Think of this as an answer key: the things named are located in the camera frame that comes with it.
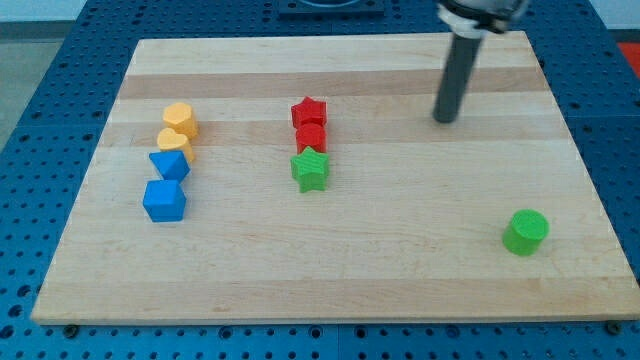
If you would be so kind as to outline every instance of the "green star block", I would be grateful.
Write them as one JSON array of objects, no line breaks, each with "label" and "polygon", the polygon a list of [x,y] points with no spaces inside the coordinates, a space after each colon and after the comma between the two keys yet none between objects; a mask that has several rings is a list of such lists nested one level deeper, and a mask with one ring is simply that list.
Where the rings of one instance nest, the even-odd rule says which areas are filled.
[{"label": "green star block", "polygon": [[323,190],[329,176],[329,155],[307,146],[291,158],[291,175],[300,184],[300,192]]}]

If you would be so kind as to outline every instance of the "red star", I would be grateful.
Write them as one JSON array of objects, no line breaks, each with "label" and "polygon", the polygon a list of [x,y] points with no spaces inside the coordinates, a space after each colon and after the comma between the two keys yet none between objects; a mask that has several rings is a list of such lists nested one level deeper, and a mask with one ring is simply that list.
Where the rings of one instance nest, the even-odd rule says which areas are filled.
[{"label": "red star", "polygon": [[306,96],[300,104],[291,107],[291,118],[293,119],[293,127],[296,129],[308,123],[324,127],[327,123],[327,103],[315,101]]}]

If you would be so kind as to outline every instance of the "blue pegboard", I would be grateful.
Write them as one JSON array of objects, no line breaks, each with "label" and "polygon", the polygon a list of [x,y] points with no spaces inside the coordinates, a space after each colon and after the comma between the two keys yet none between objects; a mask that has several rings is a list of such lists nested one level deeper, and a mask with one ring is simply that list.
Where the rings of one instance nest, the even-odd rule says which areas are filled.
[{"label": "blue pegboard", "polygon": [[[139,39],[447,31],[428,0],[387,0],[384,16],[279,19],[276,5],[87,2],[0,156],[0,359],[640,359],[639,322],[81,327],[70,339],[62,327],[31,322]],[[586,0],[533,1],[517,28],[639,277],[640,82]]]}]

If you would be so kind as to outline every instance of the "wooden board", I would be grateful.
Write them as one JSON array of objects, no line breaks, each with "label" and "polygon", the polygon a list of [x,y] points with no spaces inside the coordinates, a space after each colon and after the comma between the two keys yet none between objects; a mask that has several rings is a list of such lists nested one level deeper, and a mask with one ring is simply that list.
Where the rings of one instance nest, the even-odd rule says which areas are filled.
[{"label": "wooden board", "polygon": [[[41,324],[626,319],[640,291],[524,33],[490,36],[462,116],[430,117],[447,34],[144,40],[38,298]],[[290,106],[328,103],[326,192]],[[162,109],[201,135],[180,223],[141,205]],[[501,234],[521,208],[534,256]]]}]

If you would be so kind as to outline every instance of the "blue pentagon block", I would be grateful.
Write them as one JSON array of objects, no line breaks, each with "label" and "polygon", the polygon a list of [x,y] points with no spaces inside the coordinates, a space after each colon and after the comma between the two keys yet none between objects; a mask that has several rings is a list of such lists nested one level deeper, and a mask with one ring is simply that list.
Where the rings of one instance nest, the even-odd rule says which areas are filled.
[{"label": "blue pentagon block", "polygon": [[182,181],[191,170],[180,150],[151,153],[149,159],[164,180]]},{"label": "blue pentagon block", "polygon": [[142,205],[151,221],[180,221],[187,198],[177,180],[153,180],[147,183]]}]

